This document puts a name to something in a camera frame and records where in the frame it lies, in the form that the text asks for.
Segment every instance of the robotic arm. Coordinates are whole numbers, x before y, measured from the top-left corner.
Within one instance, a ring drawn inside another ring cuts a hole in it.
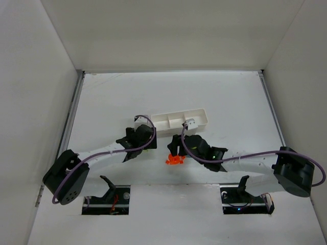
[[[156,148],[156,132],[153,125],[152,128],[146,124],[141,124],[136,129],[127,128],[125,137],[104,148],[82,153],[64,151],[42,181],[54,194],[53,203],[66,205],[79,195],[96,197],[103,195],[101,199],[110,200],[114,195],[115,185],[105,176],[100,176],[102,184],[99,184],[98,180],[87,179],[90,167],[94,170],[126,162],[137,157],[143,150]]]
[[[186,121],[184,130],[194,127],[197,125],[193,119],[190,119]],[[174,135],[168,145],[172,156],[190,155],[214,172],[244,171],[260,174],[244,176],[238,187],[240,194],[258,197],[268,192],[287,191],[299,197],[310,196],[314,164],[295,154],[292,155],[295,151],[291,148],[281,147],[276,151],[280,153],[246,159],[241,157],[245,155],[244,152],[233,153],[226,148],[210,146],[199,135],[184,136],[184,130],[182,135]]]

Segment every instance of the orange object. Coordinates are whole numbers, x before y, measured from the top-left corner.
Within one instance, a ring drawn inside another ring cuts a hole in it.
[[[176,164],[183,164],[184,163],[185,156],[175,156],[173,157],[172,154],[169,154],[168,160],[166,160],[166,164],[168,165],[176,165]]]

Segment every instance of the white table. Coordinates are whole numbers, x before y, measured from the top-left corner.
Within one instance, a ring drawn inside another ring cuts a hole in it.
[[[186,71],[87,74],[68,148],[106,146],[137,114],[199,108],[209,120],[199,134],[210,145],[246,152],[282,145],[257,72]],[[132,185],[128,216],[81,216],[82,198],[52,205],[46,189],[30,244],[325,244],[309,198],[273,193],[271,216],[224,215],[218,183],[245,173],[214,173],[192,159],[166,165],[170,141],[160,137],[158,149],[90,173]]]

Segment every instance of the red wire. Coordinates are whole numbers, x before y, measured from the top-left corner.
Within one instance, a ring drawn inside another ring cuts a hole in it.
[[[115,206],[116,203],[118,202],[118,195],[117,195],[117,194],[114,196],[114,199],[113,199],[113,200],[114,200],[114,201],[113,201],[113,204],[112,204],[112,206],[111,206],[110,213],[114,210],[114,206]]]

